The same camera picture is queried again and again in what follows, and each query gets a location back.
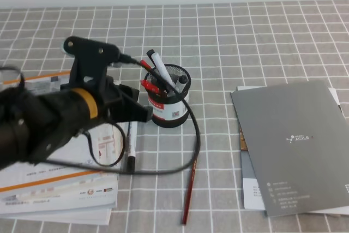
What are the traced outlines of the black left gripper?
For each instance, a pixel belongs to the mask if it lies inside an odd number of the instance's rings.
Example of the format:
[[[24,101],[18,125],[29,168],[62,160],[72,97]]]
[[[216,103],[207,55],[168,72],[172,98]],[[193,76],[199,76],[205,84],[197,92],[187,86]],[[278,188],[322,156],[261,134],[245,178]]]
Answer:
[[[90,79],[90,93],[97,104],[97,117],[90,124],[110,122],[148,122],[152,118],[152,107],[138,103],[139,90],[123,84],[116,85],[114,78],[107,76],[104,88],[96,79]]]

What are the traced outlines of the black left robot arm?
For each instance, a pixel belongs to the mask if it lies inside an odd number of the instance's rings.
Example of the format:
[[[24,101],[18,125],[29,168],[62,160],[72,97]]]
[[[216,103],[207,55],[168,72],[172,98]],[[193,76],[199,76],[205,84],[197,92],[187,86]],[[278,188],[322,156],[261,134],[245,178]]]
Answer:
[[[70,81],[60,91],[36,95],[20,82],[1,92],[1,169],[17,162],[39,164],[73,137],[102,124],[148,122],[153,109],[138,103],[139,91],[93,81]]]

